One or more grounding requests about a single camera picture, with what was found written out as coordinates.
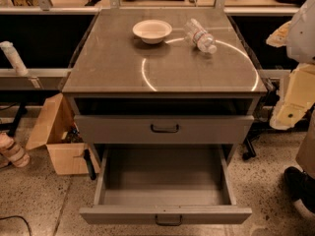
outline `drawer handle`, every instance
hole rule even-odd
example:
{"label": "drawer handle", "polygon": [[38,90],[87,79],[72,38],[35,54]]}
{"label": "drawer handle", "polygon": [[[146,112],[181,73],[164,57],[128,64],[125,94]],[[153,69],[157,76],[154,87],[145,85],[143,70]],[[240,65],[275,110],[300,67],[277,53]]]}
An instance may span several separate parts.
{"label": "drawer handle", "polygon": [[183,223],[183,216],[182,215],[180,215],[178,223],[161,223],[161,222],[158,222],[158,216],[156,215],[156,225],[159,225],[159,226],[179,226],[182,223]]}
{"label": "drawer handle", "polygon": [[151,131],[155,133],[177,133],[179,131],[179,125],[176,124],[172,128],[158,128],[154,124],[151,124]]}

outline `cardboard box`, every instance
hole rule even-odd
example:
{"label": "cardboard box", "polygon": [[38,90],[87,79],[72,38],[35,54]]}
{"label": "cardboard box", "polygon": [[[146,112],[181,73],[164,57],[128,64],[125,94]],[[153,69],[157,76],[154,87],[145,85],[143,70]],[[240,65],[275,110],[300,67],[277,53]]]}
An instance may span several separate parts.
{"label": "cardboard box", "polygon": [[[83,159],[84,143],[63,144],[62,137],[73,125],[74,114],[62,93],[47,98],[41,108],[31,136],[26,145],[27,150],[47,146],[52,164],[57,174],[88,174],[88,167]],[[99,165],[90,150],[95,173]]]}

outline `bottle cap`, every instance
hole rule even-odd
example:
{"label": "bottle cap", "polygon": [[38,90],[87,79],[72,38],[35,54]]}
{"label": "bottle cap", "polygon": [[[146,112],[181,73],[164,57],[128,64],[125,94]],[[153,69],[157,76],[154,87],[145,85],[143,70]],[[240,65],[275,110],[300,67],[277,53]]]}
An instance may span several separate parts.
{"label": "bottle cap", "polygon": [[209,48],[208,48],[208,52],[211,53],[211,54],[216,53],[217,50],[218,50],[217,47],[215,45],[213,45],[213,44],[210,45]]}

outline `gray tabletop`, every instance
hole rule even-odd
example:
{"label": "gray tabletop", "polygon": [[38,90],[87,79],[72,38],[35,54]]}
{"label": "gray tabletop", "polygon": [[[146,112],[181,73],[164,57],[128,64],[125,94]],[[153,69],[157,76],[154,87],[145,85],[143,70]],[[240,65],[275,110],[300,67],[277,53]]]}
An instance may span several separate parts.
{"label": "gray tabletop", "polygon": [[[205,54],[185,39],[198,20],[217,40]],[[132,32],[144,20],[168,22],[164,42],[149,45]],[[105,9],[63,89],[64,92],[264,92],[265,87],[223,11],[206,9]]]}

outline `concrete floor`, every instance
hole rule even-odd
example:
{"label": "concrete floor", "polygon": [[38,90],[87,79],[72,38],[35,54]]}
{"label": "concrete floor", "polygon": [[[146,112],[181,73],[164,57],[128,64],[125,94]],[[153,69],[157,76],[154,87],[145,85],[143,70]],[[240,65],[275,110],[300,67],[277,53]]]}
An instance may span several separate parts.
{"label": "concrete floor", "polygon": [[[39,113],[28,108],[16,132],[24,146]],[[14,111],[0,112],[7,122]],[[0,217],[20,215],[33,236],[70,235],[180,235],[180,236],[313,236],[315,214],[300,201],[292,203],[283,181],[286,167],[294,160],[305,133],[263,134],[253,142],[257,157],[242,160],[239,146],[228,166],[233,190],[240,206],[252,207],[253,214],[240,225],[89,225],[79,215],[80,207],[93,204],[96,181],[88,176],[58,176],[45,148],[30,151],[31,163],[24,168],[0,170]],[[0,235],[29,235],[21,219],[0,220]]]}

